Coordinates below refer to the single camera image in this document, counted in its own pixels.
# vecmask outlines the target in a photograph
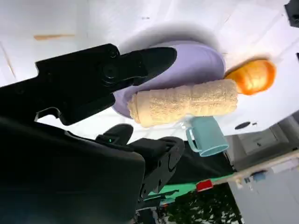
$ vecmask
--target purple plate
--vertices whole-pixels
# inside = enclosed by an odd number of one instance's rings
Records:
[[[155,47],[173,47],[178,56],[174,64],[159,76],[140,86],[130,86],[114,92],[113,109],[131,118],[128,101],[139,91],[169,89],[223,79],[225,64],[220,53],[197,42],[169,42]]]

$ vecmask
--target white tabletop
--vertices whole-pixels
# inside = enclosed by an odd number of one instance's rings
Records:
[[[122,53],[153,43],[194,40],[222,53],[227,69],[254,56],[268,56],[277,66],[277,78],[267,91],[239,96],[235,112],[217,116],[225,135],[264,130],[299,109],[299,28],[289,26],[284,4],[288,0],[13,0],[0,7],[0,84],[37,75],[34,62],[104,43]],[[36,41],[34,35],[72,37]],[[7,65],[7,57],[13,72]],[[251,124],[240,130],[243,122]],[[53,118],[42,122],[61,126]],[[133,139],[178,136],[179,122],[142,128],[111,108],[66,129],[95,137],[113,125],[130,123]]]

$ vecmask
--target rolled towel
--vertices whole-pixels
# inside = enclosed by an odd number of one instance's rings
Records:
[[[128,102],[131,117],[143,127],[168,124],[187,114],[223,115],[237,107],[236,82],[230,79],[180,86],[172,89],[141,91]]]

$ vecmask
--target orange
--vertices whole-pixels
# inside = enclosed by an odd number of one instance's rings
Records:
[[[268,60],[254,60],[246,63],[225,78],[237,83],[238,93],[253,95],[269,89],[274,83],[275,65]]]

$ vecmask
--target cup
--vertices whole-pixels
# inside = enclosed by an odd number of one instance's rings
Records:
[[[228,148],[228,142],[213,116],[194,117],[189,122],[191,127],[186,130],[186,135],[192,151],[205,157],[223,152]]]

